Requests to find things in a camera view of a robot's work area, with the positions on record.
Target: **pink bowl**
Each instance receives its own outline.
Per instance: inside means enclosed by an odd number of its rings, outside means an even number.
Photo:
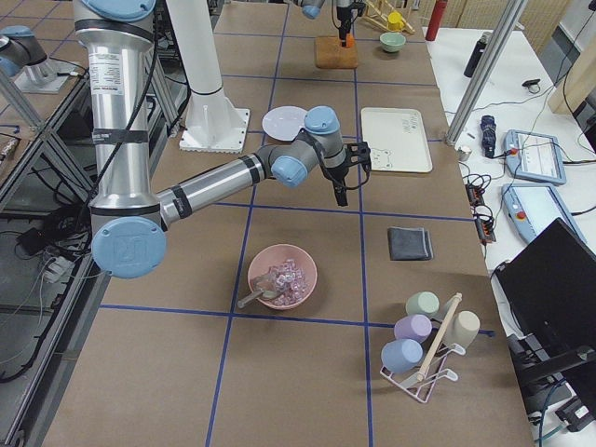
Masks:
[[[252,280],[254,278],[267,273],[269,271],[269,267],[272,265],[281,265],[288,259],[293,259],[296,262],[296,267],[302,268],[305,272],[306,284],[308,285],[305,291],[305,297],[293,305],[274,305],[271,302],[259,300],[261,303],[267,307],[271,307],[272,309],[294,309],[306,301],[306,298],[310,296],[315,289],[315,285],[317,284],[317,266],[315,265],[313,258],[311,258],[306,251],[294,245],[277,244],[260,251],[252,260],[251,265],[249,266],[248,274],[249,287],[251,288],[251,291],[253,291]]]

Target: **green cup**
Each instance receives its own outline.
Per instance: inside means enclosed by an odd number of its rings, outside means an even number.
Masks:
[[[432,318],[439,311],[439,298],[432,291],[420,291],[415,293],[406,302],[406,313],[408,315],[426,315]]]

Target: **red object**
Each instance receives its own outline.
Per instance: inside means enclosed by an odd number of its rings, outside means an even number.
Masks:
[[[432,10],[432,16],[430,16],[430,23],[428,24],[426,40],[432,42],[437,37],[437,31],[440,27],[440,21],[443,18],[443,13],[447,7],[447,0],[437,0],[435,7]]]

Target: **white tray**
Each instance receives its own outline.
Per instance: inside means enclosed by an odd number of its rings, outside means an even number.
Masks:
[[[431,172],[427,135],[414,109],[364,107],[362,139],[371,148],[372,170]]]

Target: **gray cloth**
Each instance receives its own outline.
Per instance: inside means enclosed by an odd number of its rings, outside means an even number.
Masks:
[[[432,259],[430,234],[424,228],[387,229],[391,261],[427,261]]]

